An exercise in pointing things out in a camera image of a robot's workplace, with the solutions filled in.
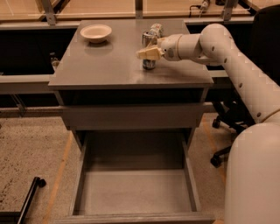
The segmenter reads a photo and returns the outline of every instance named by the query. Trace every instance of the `office chair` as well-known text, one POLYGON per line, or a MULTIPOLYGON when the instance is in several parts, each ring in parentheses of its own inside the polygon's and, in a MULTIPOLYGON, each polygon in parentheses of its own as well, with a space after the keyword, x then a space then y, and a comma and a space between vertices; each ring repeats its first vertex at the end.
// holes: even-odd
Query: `office chair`
MULTIPOLYGON (((247 56, 260 67, 273 81, 280 85, 280 4, 259 10, 255 14, 247 56)), ((224 101, 225 111, 220 102, 213 102, 218 116, 213 127, 227 124, 240 134, 247 126, 254 124, 239 95, 234 91, 230 99, 224 101)), ((219 167, 221 156, 230 152, 231 146, 218 150, 211 158, 211 164, 219 167)))

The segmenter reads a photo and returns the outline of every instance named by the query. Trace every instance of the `white bowl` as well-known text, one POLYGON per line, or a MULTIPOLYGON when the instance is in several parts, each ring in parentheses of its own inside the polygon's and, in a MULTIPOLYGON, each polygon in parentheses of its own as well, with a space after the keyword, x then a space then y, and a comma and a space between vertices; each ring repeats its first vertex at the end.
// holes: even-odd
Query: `white bowl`
POLYGON ((98 44, 105 41, 111 32, 111 27, 105 24, 92 24, 82 28, 80 35, 89 42, 98 44))

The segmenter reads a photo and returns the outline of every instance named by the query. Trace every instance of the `open drawer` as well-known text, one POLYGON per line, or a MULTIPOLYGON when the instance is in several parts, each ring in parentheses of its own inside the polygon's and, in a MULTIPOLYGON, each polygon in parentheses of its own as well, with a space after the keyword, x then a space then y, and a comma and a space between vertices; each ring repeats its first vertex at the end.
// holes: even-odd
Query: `open drawer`
POLYGON ((69 217, 55 223, 213 223, 200 211, 190 133, 88 131, 69 217))

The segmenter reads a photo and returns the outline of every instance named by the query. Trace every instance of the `table top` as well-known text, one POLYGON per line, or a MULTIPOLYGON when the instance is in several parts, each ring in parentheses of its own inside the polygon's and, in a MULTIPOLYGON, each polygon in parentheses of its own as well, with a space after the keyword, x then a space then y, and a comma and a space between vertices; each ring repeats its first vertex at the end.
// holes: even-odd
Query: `table top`
POLYGON ((125 19, 81 21, 59 66, 49 82, 54 90, 196 88, 213 81, 205 66, 190 60, 157 61, 156 68, 144 70, 136 51, 142 48, 142 34, 155 24, 164 27, 164 35, 188 33, 181 19, 125 19), (107 42, 91 44, 80 31, 87 25, 109 25, 107 42))
MULTIPOLYGON (((201 5, 202 0, 143 0, 143 16, 144 17, 160 17, 160 16, 182 16, 188 17, 190 14, 190 6, 201 5)), ((215 0, 210 0, 209 8, 204 12, 202 17, 219 16, 224 10, 224 6, 215 4, 215 0)), ((192 8, 192 16, 197 17, 200 14, 198 8, 192 8)), ((250 13, 239 4, 233 9, 233 15, 247 16, 250 13)))
MULTIPOLYGON (((52 7, 60 0, 51 0, 52 7)), ((0 21, 41 21, 45 17, 40 0, 0 0, 0 21)))
POLYGON ((134 18, 135 15, 135 1, 131 0, 71 0, 56 17, 57 19, 134 18))

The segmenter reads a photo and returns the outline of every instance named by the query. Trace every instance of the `tile floor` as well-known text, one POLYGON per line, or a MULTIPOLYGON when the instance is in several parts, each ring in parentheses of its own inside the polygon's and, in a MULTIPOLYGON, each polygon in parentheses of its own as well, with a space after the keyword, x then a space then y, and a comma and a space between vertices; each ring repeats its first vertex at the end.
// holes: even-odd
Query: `tile floor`
MULTIPOLYGON (((232 143, 226 125, 212 128, 216 114, 204 114, 190 148, 202 211, 223 223, 225 168, 210 164, 215 151, 232 143)), ((18 117, 0 113, 0 212, 20 211, 35 176, 45 179, 31 203, 25 223, 54 223, 68 215, 80 157, 72 133, 58 115, 18 117)))

